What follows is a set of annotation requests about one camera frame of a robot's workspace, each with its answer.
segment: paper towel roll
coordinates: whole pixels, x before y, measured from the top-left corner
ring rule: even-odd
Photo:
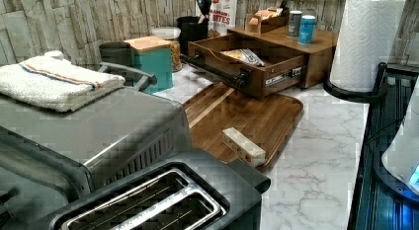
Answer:
[[[388,62],[406,0],[346,0],[330,82],[370,92],[378,64]]]

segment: blue mug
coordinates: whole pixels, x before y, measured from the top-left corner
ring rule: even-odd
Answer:
[[[301,25],[299,26],[298,42],[310,44],[313,38],[315,28],[315,17],[306,15],[301,17]]]

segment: toaster oven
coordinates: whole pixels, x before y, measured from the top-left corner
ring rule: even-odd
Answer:
[[[132,88],[74,113],[0,95],[1,229],[258,229],[270,180],[240,162],[193,149],[182,105]]]

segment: folded towel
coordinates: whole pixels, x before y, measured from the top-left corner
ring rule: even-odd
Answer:
[[[124,77],[99,73],[49,56],[0,67],[0,93],[53,109],[76,111],[124,85]]]

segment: wood plank wall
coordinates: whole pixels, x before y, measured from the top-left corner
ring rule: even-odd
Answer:
[[[148,36],[195,14],[195,0],[0,0],[0,65],[53,49],[92,67],[106,41]]]
[[[237,24],[246,13],[279,5],[282,0],[241,0]],[[318,28],[339,32],[345,0],[287,0],[292,9],[313,8]],[[409,63],[418,49],[419,0],[408,0],[393,47],[393,62]],[[52,49],[73,63],[94,67],[99,45],[148,36],[160,26],[174,26],[195,15],[194,0],[0,0],[0,65],[16,63]]]

